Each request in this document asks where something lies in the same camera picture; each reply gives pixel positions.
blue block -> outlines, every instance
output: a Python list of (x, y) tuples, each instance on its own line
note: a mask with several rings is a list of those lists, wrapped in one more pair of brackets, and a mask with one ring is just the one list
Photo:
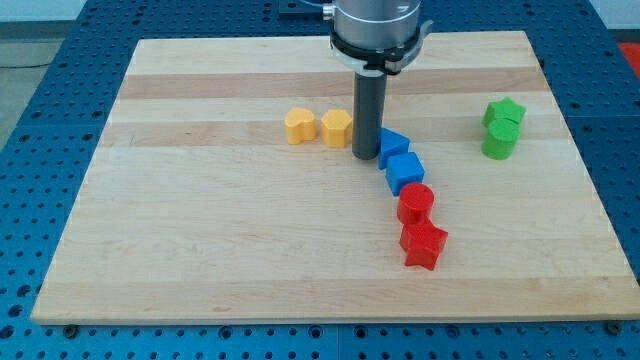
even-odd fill
[(391, 156), (387, 160), (387, 183), (393, 196), (398, 196), (402, 188), (412, 182), (422, 182), (424, 168), (414, 152)]
[(393, 155), (406, 154), (409, 151), (409, 138), (382, 128), (380, 132), (380, 155), (378, 156), (378, 169), (387, 168), (387, 159)]

metal cylinder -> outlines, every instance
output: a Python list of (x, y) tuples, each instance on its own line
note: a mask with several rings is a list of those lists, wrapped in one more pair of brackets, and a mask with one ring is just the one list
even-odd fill
[(415, 33), (422, 0), (336, 0), (335, 32), (366, 50), (402, 46)]
[(355, 76), (351, 150), (357, 158), (371, 160), (380, 152), (380, 129), (387, 76)]

blue triangular block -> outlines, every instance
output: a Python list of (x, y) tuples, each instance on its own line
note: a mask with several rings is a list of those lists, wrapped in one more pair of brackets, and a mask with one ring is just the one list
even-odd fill
[(409, 138), (382, 128), (380, 132), (380, 155), (378, 156), (378, 169), (387, 168), (387, 159), (393, 155), (405, 154), (409, 151)]

stacked green blocks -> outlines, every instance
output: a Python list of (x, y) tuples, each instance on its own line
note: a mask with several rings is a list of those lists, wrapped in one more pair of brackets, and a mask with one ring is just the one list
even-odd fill
[(506, 97), (490, 102), (482, 119), (487, 128), (487, 137), (482, 143), (482, 152), (494, 160), (507, 159), (513, 153), (520, 138), (520, 123), (527, 108)]

perforated metal table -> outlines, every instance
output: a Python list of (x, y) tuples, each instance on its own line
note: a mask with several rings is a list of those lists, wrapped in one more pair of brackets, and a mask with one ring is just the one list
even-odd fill
[[(278, 5), (271, 0), (87, 2), (0, 154), (0, 359), (640, 358), (640, 321), (33, 324), (29, 313), (137, 40), (327, 33), (326, 24), (312, 16), (279, 18)], [(425, 0), (423, 10), (437, 31), (527, 32), (638, 276), (640, 81), (589, 2)], [(184, 296), (198, 296), (197, 289)]]

